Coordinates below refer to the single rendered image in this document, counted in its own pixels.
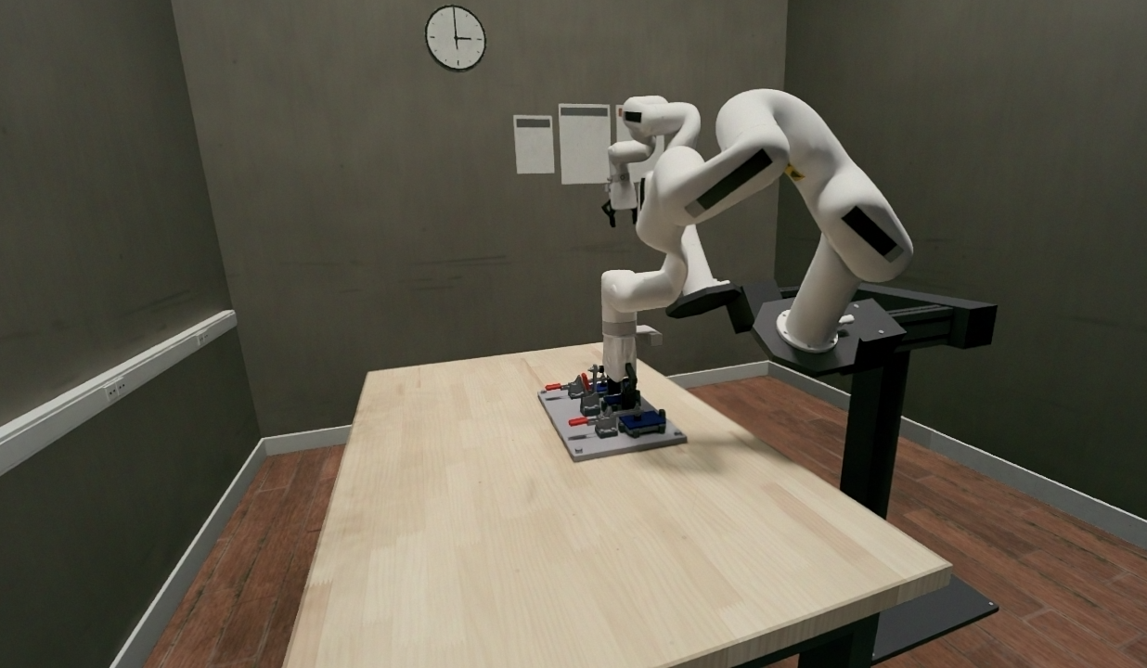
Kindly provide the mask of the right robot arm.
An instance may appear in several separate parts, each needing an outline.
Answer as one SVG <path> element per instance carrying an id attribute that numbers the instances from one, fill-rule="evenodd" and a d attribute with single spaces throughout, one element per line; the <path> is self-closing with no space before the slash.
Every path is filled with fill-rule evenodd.
<path id="1" fill-rule="evenodd" d="M 629 98 L 622 107 L 622 122 L 627 126 L 630 138 L 635 141 L 619 141 L 619 143 L 614 143 L 614 147 L 608 148 L 609 177 L 607 177 L 607 181 L 609 182 L 630 181 L 629 163 L 642 163 L 649 160 L 651 153 L 657 148 L 657 135 L 674 135 L 666 149 L 673 147 L 695 149 L 701 129 L 700 115 L 695 106 L 668 103 L 665 98 L 654 95 Z M 649 191 L 653 171 L 646 171 L 638 179 L 638 215 L 643 205 L 647 191 Z M 687 225 L 681 241 L 687 247 L 689 256 L 689 275 L 687 283 L 681 289 L 684 296 L 711 287 L 711 285 L 729 283 L 716 282 L 716 279 L 711 277 L 695 225 Z"/>

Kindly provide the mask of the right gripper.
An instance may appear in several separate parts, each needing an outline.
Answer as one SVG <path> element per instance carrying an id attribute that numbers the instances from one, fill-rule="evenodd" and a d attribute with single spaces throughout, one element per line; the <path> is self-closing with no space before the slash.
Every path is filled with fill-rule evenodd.
<path id="1" fill-rule="evenodd" d="M 609 225 L 615 227 L 615 212 L 621 211 L 621 209 L 630 209 L 632 211 L 633 225 L 638 222 L 638 207 L 637 207 L 635 187 L 633 182 L 622 181 L 611 182 L 609 185 L 609 201 L 604 205 L 600 205 L 601 209 L 609 216 Z M 607 207 L 609 205 L 610 211 Z"/>

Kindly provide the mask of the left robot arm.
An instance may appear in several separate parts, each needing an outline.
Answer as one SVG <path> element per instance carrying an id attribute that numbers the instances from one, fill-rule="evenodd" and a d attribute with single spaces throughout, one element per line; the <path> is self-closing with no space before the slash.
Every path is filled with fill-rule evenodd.
<path id="1" fill-rule="evenodd" d="M 637 326 L 637 311 L 678 300 L 689 273 L 681 242 L 687 225 L 708 220 L 786 173 L 822 238 L 790 312 L 779 314 L 777 331 L 799 351 L 829 351 L 838 340 L 837 328 L 855 323 L 844 310 L 859 283 L 888 282 L 910 266 L 908 234 L 822 118 L 798 98 L 781 90 L 740 93 L 719 110 L 716 138 L 721 155 L 708 163 L 687 147 L 660 156 L 635 231 L 643 244 L 668 253 L 665 263 L 655 272 L 604 272 L 603 333 L 635 334 L 647 345 L 662 345 L 660 331 Z"/>

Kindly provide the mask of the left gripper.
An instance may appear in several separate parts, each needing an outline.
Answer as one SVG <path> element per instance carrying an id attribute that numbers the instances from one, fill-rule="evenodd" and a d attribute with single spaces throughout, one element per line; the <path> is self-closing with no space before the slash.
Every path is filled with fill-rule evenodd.
<path id="1" fill-rule="evenodd" d="M 607 376 L 607 394 L 608 396 L 621 394 L 622 410 L 634 409 L 638 383 L 635 334 L 625 335 L 625 337 L 612 337 L 612 335 L 607 335 L 602 331 L 602 366 L 604 366 Z M 625 386 L 625 383 L 629 385 Z"/>

